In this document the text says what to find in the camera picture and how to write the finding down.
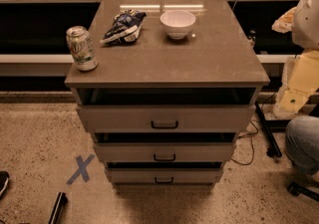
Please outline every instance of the soda can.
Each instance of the soda can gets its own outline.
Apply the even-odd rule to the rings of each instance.
[[[85,27],[75,26],[68,29],[67,44],[79,70],[89,71],[98,65],[90,33]]]

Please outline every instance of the bottom drawer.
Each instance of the bottom drawer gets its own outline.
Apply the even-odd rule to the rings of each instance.
[[[105,172],[110,182],[151,184],[213,184],[222,176],[222,168],[110,168]]]

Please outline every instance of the black shoe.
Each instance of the black shoe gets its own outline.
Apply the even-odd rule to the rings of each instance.
[[[0,171],[0,197],[6,190],[9,183],[9,173],[6,171]]]

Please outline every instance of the floor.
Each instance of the floor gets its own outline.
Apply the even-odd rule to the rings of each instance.
[[[68,198],[61,216],[65,224],[318,223],[318,202],[286,190],[293,180],[315,191],[318,184],[291,168],[283,133],[275,133],[283,156],[268,157],[258,118],[252,122],[258,134],[239,139],[233,159],[247,163],[254,152],[253,162],[227,162],[212,189],[205,185],[114,188],[94,156],[71,94],[0,93],[0,170],[10,173],[9,187],[0,199],[0,223],[48,223],[59,192]],[[250,124],[247,130],[255,132],[255,127]],[[93,158],[84,177],[74,175],[80,156],[87,162]]]

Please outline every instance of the drawer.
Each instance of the drawer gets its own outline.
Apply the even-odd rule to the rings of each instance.
[[[102,162],[210,162],[229,160],[232,143],[95,143]]]
[[[106,168],[105,172],[112,183],[212,184],[222,176],[217,168]]]
[[[82,124],[90,133],[242,131],[254,111],[254,105],[78,107]]]

